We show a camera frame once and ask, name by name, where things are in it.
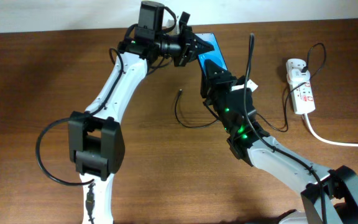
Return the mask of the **blue Galaxy smartphone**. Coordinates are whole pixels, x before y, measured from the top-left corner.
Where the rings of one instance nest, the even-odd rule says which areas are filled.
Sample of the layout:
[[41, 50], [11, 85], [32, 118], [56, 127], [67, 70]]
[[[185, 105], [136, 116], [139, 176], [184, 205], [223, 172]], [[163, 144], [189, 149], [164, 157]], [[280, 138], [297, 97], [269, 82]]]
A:
[[216, 36], [213, 33], [197, 33], [196, 34], [201, 40], [211, 44], [214, 47], [214, 50], [200, 54], [198, 56], [198, 62], [201, 67], [201, 71], [203, 75], [206, 73], [206, 67], [204, 65], [205, 61], [210, 59], [215, 64], [220, 66], [221, 68], [227, 70], [227, 66], [222, 55], [221, 49], [217, 42]]

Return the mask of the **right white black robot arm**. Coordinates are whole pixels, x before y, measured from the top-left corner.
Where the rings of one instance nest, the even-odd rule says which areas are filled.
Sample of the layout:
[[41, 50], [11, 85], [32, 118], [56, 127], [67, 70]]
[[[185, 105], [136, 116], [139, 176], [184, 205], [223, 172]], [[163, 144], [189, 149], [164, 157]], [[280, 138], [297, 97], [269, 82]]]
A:
[[334, 170], [315, 164], [282, 146], [256, 122], [252, 92], [220, 63], [199, 61], [201, 96], [229, 134], [237, 159], [264, 170], [301, 196], [304, 212], [288, 215], [290, 223], [358, 223], [358, 176], [347, 166]]

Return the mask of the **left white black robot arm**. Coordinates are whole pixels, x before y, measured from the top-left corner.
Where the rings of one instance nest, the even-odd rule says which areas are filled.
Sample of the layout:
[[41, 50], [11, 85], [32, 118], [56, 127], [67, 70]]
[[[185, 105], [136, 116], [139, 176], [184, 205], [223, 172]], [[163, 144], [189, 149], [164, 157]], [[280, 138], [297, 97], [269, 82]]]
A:
[[188, 25], [183, 12], [174, 24], [163, 28], [167, 6], [142, 1], [139, 21], [131, 25], [117, 48], [114, 68], [99, 95], [85, 109], [74, 111], [68, 122], [69, 156], [83, 188], [83, 223], [113, 223], [112, 183], [125, 153], [121, 121], [138, 84], [159, 58], [171, 58], [183, 67], [200, 54], [212, 51]]

